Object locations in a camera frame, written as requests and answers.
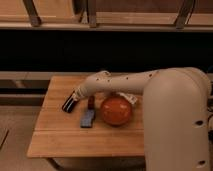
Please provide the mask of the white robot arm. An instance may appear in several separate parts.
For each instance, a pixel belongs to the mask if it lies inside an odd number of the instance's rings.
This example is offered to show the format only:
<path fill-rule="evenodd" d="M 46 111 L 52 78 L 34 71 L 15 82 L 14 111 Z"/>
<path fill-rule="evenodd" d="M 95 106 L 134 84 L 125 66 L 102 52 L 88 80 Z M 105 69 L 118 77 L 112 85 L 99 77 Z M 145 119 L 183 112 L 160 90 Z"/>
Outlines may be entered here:
<path fill-rule="evenodd" d="M 76 103 L 97 92 L 142 96 L 144 154 L 147 171 L 210 171 L 208 76 L 193 67 L 168 68 L 112 76 L 88 76 L 65 101 L 69 113 Z"/>

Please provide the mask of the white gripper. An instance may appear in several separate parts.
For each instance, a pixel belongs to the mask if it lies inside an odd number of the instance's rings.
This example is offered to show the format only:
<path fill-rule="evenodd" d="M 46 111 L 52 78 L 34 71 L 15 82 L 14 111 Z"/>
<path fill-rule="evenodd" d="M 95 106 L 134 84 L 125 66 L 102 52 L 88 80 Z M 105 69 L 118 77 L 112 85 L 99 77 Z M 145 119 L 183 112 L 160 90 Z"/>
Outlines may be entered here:
<path fill-rule="evenodd" d="M 66 113 L 71 113 L 74 109 L 75 105 L 77 104 L 77 101 L 81 100 L 83 98 L 82 91 L 80 87 L 77 87 L 73 94 L 69 96 L 69 98 L 65 101 L 65 103 L 62 106 L 62 110 Z"/>

